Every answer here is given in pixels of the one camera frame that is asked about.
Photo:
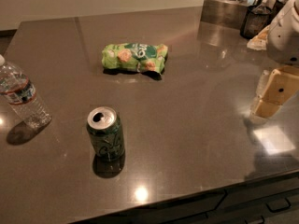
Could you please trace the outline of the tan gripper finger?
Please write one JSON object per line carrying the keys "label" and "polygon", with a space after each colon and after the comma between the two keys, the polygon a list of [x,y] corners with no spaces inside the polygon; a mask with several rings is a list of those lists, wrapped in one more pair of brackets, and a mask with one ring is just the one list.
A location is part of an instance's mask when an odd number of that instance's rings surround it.
{"label": "tan gripper finger", "polygon": [[299,68],[283,65],[263,71],[250,113],[268,119],[299,91]]}

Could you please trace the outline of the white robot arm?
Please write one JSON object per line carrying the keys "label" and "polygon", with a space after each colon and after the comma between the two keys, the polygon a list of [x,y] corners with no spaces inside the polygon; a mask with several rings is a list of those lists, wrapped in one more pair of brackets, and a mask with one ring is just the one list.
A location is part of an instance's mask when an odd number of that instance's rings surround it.
{"label": "white robot arm", "polygon": [[269,119],[299,91],[299,0],[289,0],[267,29],[266,51],[280,64],[260,76],[249,116]]}

